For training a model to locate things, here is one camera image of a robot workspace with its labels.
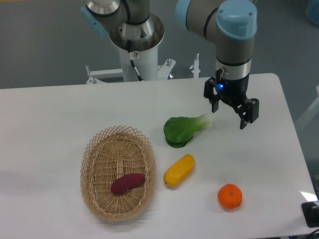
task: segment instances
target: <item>green vegetable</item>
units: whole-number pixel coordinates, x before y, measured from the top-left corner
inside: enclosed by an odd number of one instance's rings
[[[166,142],[173,148],[182,148],[191,141],[197,131],[210,127],[212,123],[212,113],[195,118],[172,117],[164,125]]]

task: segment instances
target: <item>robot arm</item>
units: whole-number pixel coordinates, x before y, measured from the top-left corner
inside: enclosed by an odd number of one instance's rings
[[[258,99],[246,96],[257,31],[257,9],[253,2],[179,0],[176,6],[176,19],[184,28],[216,44],[216,76],[204,88],[212,112],[218,110],[221,100],[239,115],[241,129],[259,116]]]
[[[220,100],[231,106],[241,118],[241,129],[259,116],[258,99],[246,96],[257,31],[254,2],[179,0],[176,6],[177,21],[184,28],[216,44],[215,77],[206,81],[204,97],[212,104],[212,112],[218,110]],[[81,11],[99,32],[110,32],[120,51],[124,81],[134,74],[139,80],[157,79],[157,46],[164,27],[150,14],[149,0],[86,0]]]

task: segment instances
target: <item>woven basket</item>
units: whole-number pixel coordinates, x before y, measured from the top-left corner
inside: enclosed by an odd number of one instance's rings
[[[87,145],[81,167],[81,192],[92,213],[108,221],[132,218],[146,208],[155,188],[155,159],[149,140],[137,129],[115,126]],[[111,185],[128,173],[144,173],[145,183],[115,196]]]

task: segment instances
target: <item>yellow pepper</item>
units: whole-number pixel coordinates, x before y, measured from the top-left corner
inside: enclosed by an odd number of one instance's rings
[[[184,181],[193,171],[195,166],[194,157],[186,154],[183,158],[173,164],[164,174],[164,182],[169,187],[176,187]]]

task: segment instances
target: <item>orange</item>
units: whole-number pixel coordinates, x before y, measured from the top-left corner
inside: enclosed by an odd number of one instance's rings
[[[241,205],[243,193],[236,185],[226,184],[218,191],[218,201],[223,207],[234,209]]]

